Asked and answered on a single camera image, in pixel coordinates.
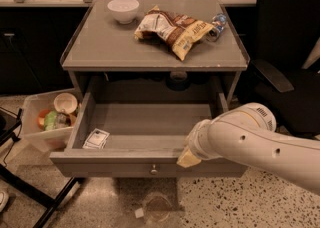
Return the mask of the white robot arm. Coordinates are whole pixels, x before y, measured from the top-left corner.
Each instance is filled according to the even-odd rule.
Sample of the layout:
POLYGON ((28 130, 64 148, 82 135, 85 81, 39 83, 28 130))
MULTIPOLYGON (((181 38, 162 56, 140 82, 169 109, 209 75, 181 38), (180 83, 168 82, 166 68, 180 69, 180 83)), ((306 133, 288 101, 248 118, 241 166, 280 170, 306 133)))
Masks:
POLYGON ((249 103, 198 122, 177 164, 189 168, 223 157, 320 194, 320 142, 280 134, 272 112, 249 103))

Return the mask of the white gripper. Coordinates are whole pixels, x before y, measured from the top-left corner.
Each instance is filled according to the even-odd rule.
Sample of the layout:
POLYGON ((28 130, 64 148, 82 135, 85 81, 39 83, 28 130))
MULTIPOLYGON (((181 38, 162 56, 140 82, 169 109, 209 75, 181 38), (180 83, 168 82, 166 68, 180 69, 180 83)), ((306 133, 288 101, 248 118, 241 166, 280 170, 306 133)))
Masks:
POLYGON ((186 147, 180 154, 177 164, 183 168, 198 165, 201 160, 217 159, 220 155, 208 149, 208 130, 211 125, 209 119, 198 122, 186 137, 186 147))

